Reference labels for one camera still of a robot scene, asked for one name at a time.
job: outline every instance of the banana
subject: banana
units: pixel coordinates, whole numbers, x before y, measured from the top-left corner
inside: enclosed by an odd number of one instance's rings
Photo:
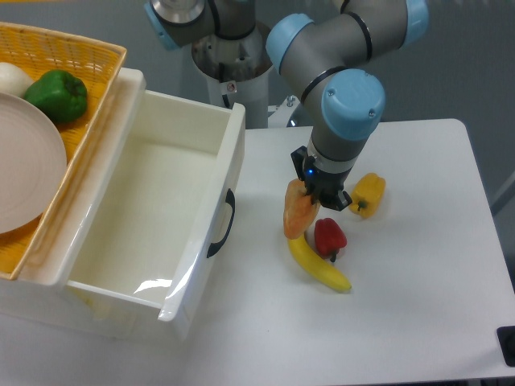
[[[338,292],[349,291],[352,288],[345,275],[311,249],[304,235],[297,239],[288,239],[288,247],[293,258],[316,280]]]

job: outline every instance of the plate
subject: plate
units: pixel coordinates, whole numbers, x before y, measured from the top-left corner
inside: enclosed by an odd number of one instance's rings
[[[0,233],[45,211],[66,173],[56,126],[35,106],[0,93]]]

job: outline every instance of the orange pepper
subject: orange pepper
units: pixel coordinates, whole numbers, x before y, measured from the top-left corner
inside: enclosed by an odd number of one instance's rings
[[[320,209],[320,202],[311,203],[306,187],[299,179],[288,184],[284,197],[282,224],[287,239],[299,238],[313,223]]]

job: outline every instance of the blue joint cap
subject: blue joint cap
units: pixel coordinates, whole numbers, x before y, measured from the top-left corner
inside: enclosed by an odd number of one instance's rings
[[[305,14],[291,14],[272,28],[266,40],[266,52],[275,69],[281,72],[282,58],[295,36],[308,24],[313,23]]]
[[[321,103],[323,119],[334,134],[360,141],[368,138],[381,120],[385,90],[375,76],[351,68],[329,80]]]
[[[152,24],[152,27],[154,28],[154,31],[156,35],[159,37],[159,40],[161,41],[161,44],[167,49],[167,50],[177,50],[180,47],[177,45],[177,43],[169,36],[168,32],[164,29],[163,25],[159,21],[157,15],[154,12],[154,9],[152,8],[152,5],[150,2],[146,2],[143,6],[146,12],[146,16],[150,20],[150,23]]]
[[[407,46],[424,36],[429,26],[429,10],[426,0],[406,0],[408,24],[402,46]]]

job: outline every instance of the yellow pepper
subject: yellow pepper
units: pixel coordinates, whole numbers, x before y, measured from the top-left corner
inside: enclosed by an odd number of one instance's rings
[[[386,181],[375,173],[368,173],[357,183],[351,193],[352,203],[349,209],[368,219],[373,215],[385,193]]]

